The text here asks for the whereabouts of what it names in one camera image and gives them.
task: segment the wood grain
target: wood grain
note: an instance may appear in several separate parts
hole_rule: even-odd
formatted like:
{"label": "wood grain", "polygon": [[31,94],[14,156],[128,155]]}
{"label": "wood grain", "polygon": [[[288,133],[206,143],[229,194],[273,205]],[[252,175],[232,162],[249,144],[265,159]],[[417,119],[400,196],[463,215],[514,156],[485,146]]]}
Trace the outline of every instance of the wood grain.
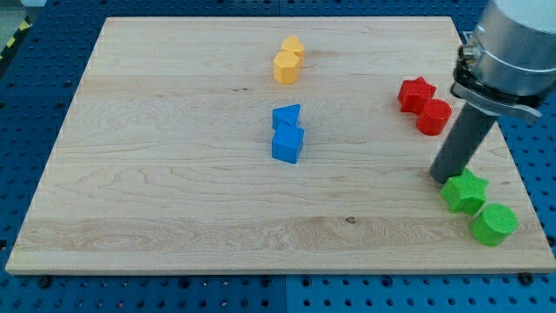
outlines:
{"label": "wood grain", "polygon": [[[272,58],[295,34],[300,80]],[[493,127],[470,168],[517,232],[489,248],[450,214],[404,78],[449,94],[444,17],[108,18],[7,270],[12,274],[547,272],[551,252]],[[273,108],[301,103],[298,164],[270,157]],[[452,126],[452,118],[447,129]]]}

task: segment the yellow black hazard tape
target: yellow black hazard tape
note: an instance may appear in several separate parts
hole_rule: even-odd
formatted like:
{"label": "yellow black hazard tape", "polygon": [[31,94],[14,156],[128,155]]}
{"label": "yellow black hazard tape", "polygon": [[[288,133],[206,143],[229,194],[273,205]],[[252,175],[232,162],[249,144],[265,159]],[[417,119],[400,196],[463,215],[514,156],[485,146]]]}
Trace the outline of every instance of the yellow black hazard tape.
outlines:
{"label": "yellow black hazard tape", "polygon": [[12,36],[12,38],[6,43],[6,46],[3,48],[2,52],[0,52],[0,77],[2,77],[3,73],[8,69],[11,60],[16,54],[17,49],[19,49],[19,46],[21,46],[24,38],[29,33],[29,28],[31,26],[32,23],[29,17],[26,17],[19,25],[19,28],[17,28],[14,36]]}

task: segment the blue pegboard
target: blue pegboard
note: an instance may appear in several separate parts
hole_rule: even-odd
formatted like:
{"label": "blue pegboard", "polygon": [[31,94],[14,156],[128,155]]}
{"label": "blue pegboard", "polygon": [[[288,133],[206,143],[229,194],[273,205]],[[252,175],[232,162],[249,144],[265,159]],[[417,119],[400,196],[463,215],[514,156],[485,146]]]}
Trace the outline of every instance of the blue pegboard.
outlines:
{"label": "blue pegboard", "polygon": [[[0,266],[4,268],[105,17],[451,16],[486,0],[49,0],[0,81]],[[500,127],[550,241],[556,235],[556,96],[540,122]],[[0,312],[556,310],[556,275],[13,277]]]}

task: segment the red cylinder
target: red cylinder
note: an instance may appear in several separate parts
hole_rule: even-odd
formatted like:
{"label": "red cylinder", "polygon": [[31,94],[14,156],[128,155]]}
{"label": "red cylinder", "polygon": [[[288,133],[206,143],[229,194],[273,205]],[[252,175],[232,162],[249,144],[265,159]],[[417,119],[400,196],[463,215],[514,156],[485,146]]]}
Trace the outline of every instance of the red cylinder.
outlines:
{"label": "red cylinder", "polygon": [[417,118],[417,129],[425,135],[439,135],[451,115],[450,104],[438,99],[428,100]]}

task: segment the toy block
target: toy block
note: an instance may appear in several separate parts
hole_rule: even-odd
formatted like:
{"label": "toy block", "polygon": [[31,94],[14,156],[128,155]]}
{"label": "toy block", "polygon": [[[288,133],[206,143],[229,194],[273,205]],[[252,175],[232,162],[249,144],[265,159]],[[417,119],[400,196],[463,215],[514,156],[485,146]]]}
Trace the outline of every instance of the toy block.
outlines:
{"label": "toy block", "polygon": [[440,195],[446,200],[450,212],[475,215],[487,200],[486,179],[478,178],[471,170],[464,169],[460,176],[448,178]]}
{"label": "toy block", "polygon": [[423,105],[423,110],[420,112],[415,126],[425,135],[436,136],[442,133],[451,115],[450,104],[442,100],[431,99]]}
{"label": "toy block", "polygon": [[300,108],[299,104],[293,104],[272,110],[272,129],[276,130],[281,123],[297,126]]}
{"label": "toy block", "polygon": [[297,158],[303,149],[303,135],[305,130],[281,123],[272,138],[272,157],[291,164],[297,163]]}
{"label": "toy block", "polygon": [[501,244],[518,227],[518,218],[510,208],[499,203],[488,204],[471,224],[478,242],[487,246]]}
{"label": "toy block", "polygon": [[303,61],[305,60],[305,46],[300,43],[297,36],[290,36],[281,43],[282,51],[294,52],[300,59],[300,67],[303,66]]}
{"label": "toy block", "polygon": [[401,103],[400,111],[420,114],[423,105],[433,98],[435,91],[436,87],[427,83],[423,77],[404,80],[398,94],[398,101]]}
{"label": "toy block", "polygon": [[278,52],[274,60],[274,76],[278,83],[295,83],[299,71],[300,58],[294,52]]}

